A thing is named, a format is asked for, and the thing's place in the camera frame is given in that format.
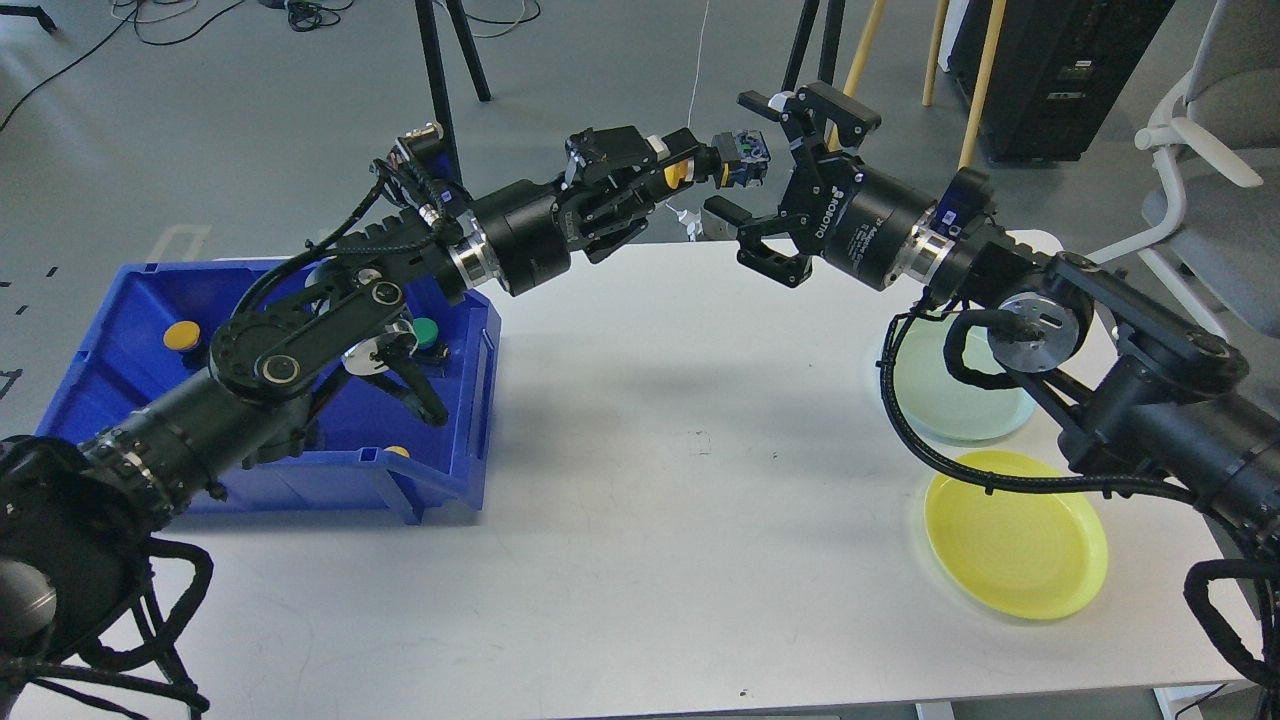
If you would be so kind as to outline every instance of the plastic plate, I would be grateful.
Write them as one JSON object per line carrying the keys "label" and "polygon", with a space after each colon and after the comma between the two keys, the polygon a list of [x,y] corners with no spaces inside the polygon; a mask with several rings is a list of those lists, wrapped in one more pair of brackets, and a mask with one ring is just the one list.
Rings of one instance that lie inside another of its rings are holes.
{"label": "plastic plate", "polygon": [[[916,430],[943,441],[984,442],[1023,427],[1036,402],[1021,389],[980,389],[947,374],[942,345],[951,320],[911,325],[895,365],[895,388],[902,413]],[[982,329],[969,331],[965,364],[998,373]]]}
{"label": "plastic plate", "polygon": [[[1009,475],[1057,477],[1048,465],[1002,450],[959,459]],[[1082,495],[996,492],[937,475],[924,501],[929,544],[970,596],[1001,612],[1053,620],[1076,612],[1102,588],[1107,538]]]}

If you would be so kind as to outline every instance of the black stand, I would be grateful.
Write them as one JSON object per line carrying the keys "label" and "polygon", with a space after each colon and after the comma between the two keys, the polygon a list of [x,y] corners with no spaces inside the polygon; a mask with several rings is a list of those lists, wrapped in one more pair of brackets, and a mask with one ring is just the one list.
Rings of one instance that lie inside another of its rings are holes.
{"label": "black stand", "polygon": [[[440,33],[435,24],[435,9],[431,0],[413,0],[417,9],[417,27],[422,36],[422,54],[426,56],[426,78],[431,85],[431,106],[435,110],[435,122],[444,128],[444,143],[449,149],[449,164],[453,170],[453,179],[462,183],[462,167],[458,161],[457,132],[453,127],[453,114],[449,113],[449,91],[444,86],[444,63],[440,60]],[[444,0],[444,6],[449,10],[453,20],[453,31],[458,35],[458,45],[462,46],[462,56],[471,70],[471,82],[476,87],[476,97],[481,102],[493,99],[489,94],[489,83],[485,81],[484,69],[480,67],[480,55],[476,54],[476,42],[471,37],[471,27],[467,24],[466,12],[462,9],[462,0]]]}
{"label": "black stand", "polygon": [[[787,70],[782,77],[782,90],[795,90],[800,77],[800,64],[813,36],[813,23],[818,17],[818,0],[805,0],[800,9],[800,23],[796,37],[791,42],[791,56],[787,58]],[[818,55],[818,79],[833,85],[836,77],[836,53],[840,50],[840,28],[845,23],[845,0],[827,0],[827,20],[822,28],[822,53]]]}
{"label": "black stand", "polygon": [[0,5],[0,15],[26,15],[28,18],[36,18],[40,27],[45,28],[45,32],[54,32],[58,26],[54,24],[54,18],[49,17],[40,5]]}

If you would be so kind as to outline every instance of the concrete floor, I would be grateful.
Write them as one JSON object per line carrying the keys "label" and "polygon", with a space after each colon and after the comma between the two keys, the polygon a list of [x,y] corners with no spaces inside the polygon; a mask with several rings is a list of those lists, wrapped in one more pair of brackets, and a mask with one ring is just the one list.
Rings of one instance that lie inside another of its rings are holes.
{"label": "concrete floor", "polygon": [[[178,37],[228,4],[205,0],[184,18],[142,29],[156,40]],[[54,36],[35,22],[0,18],[0,110],[115,24],[106,3],[44,5],[60,26]],[[454,132],[475,195],[518,178],[554,176],[563,167],[563,138],[586,127],[635,124],[663,135],[691,118],[704,138],[760,127],[735,97],[777,88],[799,8],[768,0],[712,0],[709,9],[680,0],[543,5],[539,20],[479,41],[494,94],[489,104],[475,100],[457,45],[444,36]],[[859,99],[884,118],[863,156],[937,193],[955,172],[966,109],[945,76],[934,106],[919,105],[931,5],[890,6]],[[470,0],[467,8],[506,18],[518,3]],[[849,3],[837,79],[868,8],[867,0]],[[1133,149],[1132,137],[1189,67],[1210,8],[1174,6],[1079,163],[977,163],[992,174],[1006,225],[1047,229],[1083,252],[1146,227],[1138,208],[1156,178],[1149,155]],[[810,50],[801,78],[815,72],[817,41]],[[246,3],[174,47],[143,46],[124,28],[41,90],[0,133],[0,281],[10,283],[0,287],[0,373],[9,373],[0,375],[6,388],[0,437],[36,427],[116,265],[296,252],[364,195],[369,159],[430,118],[410,3],[357,1],[339,26],[306,35],[289,32],[280,12]],[[781,133],[765,129],[774,155],[782,155]],[[769,211],[786,182],[785,167],[786,160],[776,165],[764,188],[733,200]],[[705,195],[691,191],[673,205],[696,208]],[[655,220],[641,238],[681,240],[684,228],[673,217]],[[580,260],[575,265],[590,272]],[[1134,268],[1133,278],[1149,288],[1143,273]],[[714,286],[714,278],[707,282]],[[1260,359],[1275,350],[1274,341],[1247,334],[1239,342]],[[1275,398],[1275,368],[1254,364],[1261,369],[1256,392]],[[1139,689],[966,702],[955,714],[966,720],[1160,716],[1152,696]],[[840,716],[905,719],[914,708],[842,710]]]}

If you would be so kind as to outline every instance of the blue plastic bin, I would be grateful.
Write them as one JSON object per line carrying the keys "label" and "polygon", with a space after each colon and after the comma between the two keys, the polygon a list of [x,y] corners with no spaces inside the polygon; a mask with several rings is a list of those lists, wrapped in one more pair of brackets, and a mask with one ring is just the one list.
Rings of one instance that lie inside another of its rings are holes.
{"label": "blue plastic bin", "polygon": [[[120,268],[37,432],[81,442],[175,387],[191,370],[164,347],[164,331],[195,320],[207,338],[253,279],[275,264]],[[300,290],[305,274],[283,283],[278,293]],[[439,342],[449,348],[442,368],[428,373],[449,409],[445,427],[422,424],[399,401],[352,379],[320,414],[321,448],[232,470],[223,477],[225,502],[201,493],[189,511],[388,509],[416,524],[424,510],[449,498],[479,510],[500,319],[476,292],[451,307],[429,279],[407,287],[406,296],[415,316],[439,324]],[[389,446],[408,450],[410,457],[384,450]]]}

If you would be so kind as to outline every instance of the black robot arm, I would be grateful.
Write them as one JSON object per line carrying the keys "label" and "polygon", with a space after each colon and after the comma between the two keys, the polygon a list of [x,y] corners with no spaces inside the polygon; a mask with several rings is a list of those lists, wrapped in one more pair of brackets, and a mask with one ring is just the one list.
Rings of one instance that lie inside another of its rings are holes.
{"label": "black robot arm", "polygon": [[[1192,505],[1222,524],[1244,560],[1207,561],[1188,574],[1184,594],[1215,647],[1244,676],[1280,689],[1280,637],[1274,583],[1280,582],[1280,421],[1236,392],[1248,373],[1238,350],[1153,302],[1087,259],[1053,258],[1015,242],[991,215],[987,178],[961,169],[941,200],[915,191],[847,151],[828,151],[828,122],[856,150],[879,117],[823,83],[764,99],[748,109],[780,122],[795,170],[777,214],[754,218],[713,197],[707,210],[737,228],[739,260],[795,287],[819,256],[883,290],[901,275],[925,286],[895,318],[879,361],[881,395],[895,432],[922,461],[988,492],[1153,495]],[[763,245],[786,233],[796,254]],[[1096,307],[1115,322],[1117,361],[1097,388],[1060,369],[1084,343]],[[977,387],[1021,387],[1062,428],[1066,478],[978,471],[929,447],[897,405],[893,365],[906,329],[956,315],[943,355],[948,372]],[[988,328],[1000,374],[966,368],[973,325]],[[1252,657],[1210,605],[1207,584],[1254,584],[1263,611],[1263,659]]]}
{"label": "black robot arm", "polygon": [[[648,138],[632,127],[586,129],[568,138],[567,168],[552,181],[472,199],[449,176],[440,132],[408,133],[374,160],[378,181],[347,222],[248,288],[214,333],[206,369],[79,446],[0,443],[0,717],[27,683],[127,714],[59,679],[172,697],[198,716],[209,702],[174,641],[212,562],[152,533],[197,493],[224,497],[218,478],[230,468],[300,455],[320,409],[351,377],[444,424],[448,410],[413,359],[408,283],[429,278],[451,302],[489,279],[518,295],[563,273],[572,251],[593,263],[609,256],[658,204],[698,182],[758,184],[769,160],[755,132],[707,145],[689,129]],[[352,231],[379,197],[402,211]],[[306,287],[280,296],[280,282],[301,272],[310,272]],[[151,587],[152,557],[195,568],[168,612]],[[102,646],[99,635],[129,612],[142,643]],[[73,655],[88,667],[63,665]],[[147,662],[170,683],[122,674]]]}

